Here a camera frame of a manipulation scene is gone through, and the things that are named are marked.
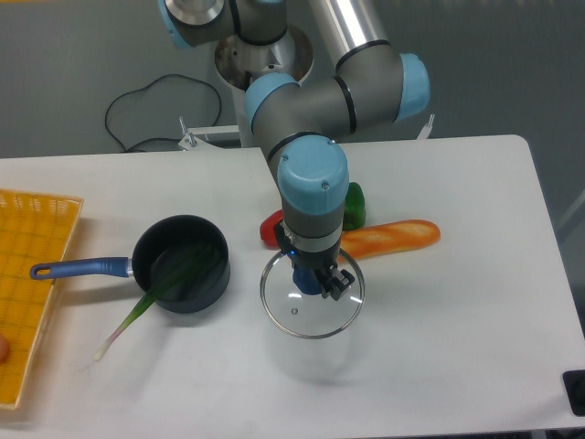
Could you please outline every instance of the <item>yellow tray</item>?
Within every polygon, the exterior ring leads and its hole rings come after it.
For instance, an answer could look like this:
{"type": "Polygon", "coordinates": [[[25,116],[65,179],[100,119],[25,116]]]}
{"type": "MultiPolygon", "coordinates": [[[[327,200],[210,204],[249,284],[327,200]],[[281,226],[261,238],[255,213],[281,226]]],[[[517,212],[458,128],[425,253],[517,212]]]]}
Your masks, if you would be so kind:
{"type": "Polygon", "coordinates": [[[0,363],[0,408],[15,409],[52,298],[53,281],[34,281],[39,262],[62,261],[83,199],[0,188],[0,333],[10,353],[0,363]]]}

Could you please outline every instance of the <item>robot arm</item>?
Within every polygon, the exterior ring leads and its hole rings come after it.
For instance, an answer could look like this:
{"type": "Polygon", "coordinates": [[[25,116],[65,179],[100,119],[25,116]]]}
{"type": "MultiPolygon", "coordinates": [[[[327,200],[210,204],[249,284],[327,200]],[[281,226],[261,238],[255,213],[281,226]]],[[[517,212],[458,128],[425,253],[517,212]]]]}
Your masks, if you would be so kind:
{"type": "MultiPolygon", "coordinates": [[[[223,2],[165,3],[173,14],[171,4],[223,2]]],[[[270,65],[256,66],[250,69],[251,84],[242,88],[249,129],[281,194],[283,221],[275,232],[282,251],[292,259],[293,278],[304,293],[337,300],[354,279],[336,264],[349,173],[343,150],[331,139],[422,111],[430,86],[419,59],[400,55],[390,46],[369,2],[312,0],[310,5],[335,64],[334,77],[301,86],[291,74],[271,72],[270,65]]],[[[248,46],[278,48],[286,38],[283,1],[230,1],[224,9],[223,14],[230,11],[232,18],[234,9],[239,11],[233,30],[248,46]],[[278,19],[254,22],[261,14],[278,19]],[[242,25],[243,16],[257,28],[242,25]]],[[[186,38],[204,32],[176,24],[186,38]]]]}
{"type": "Polygon", "coordinates": [[[256,46],[270,45],[286,32],[282,0],[157,0],[171,38],[179,47],[238,36],[256,46]]]}

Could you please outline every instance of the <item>pot handle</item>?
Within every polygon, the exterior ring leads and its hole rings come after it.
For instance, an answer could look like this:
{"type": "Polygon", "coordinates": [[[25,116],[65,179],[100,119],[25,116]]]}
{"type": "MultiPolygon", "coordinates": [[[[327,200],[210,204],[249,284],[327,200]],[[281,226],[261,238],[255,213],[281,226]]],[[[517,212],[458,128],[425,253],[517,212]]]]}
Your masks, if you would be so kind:
{"type": "Polygon", "coordinates": [[[128,258],[93,258],[77,261],[47,262],[33,265],[31,279],[60,279],[62,277],[83,276],[85,274],[107,274],[109,276],[129,277],[132,272],[128,258]]]}

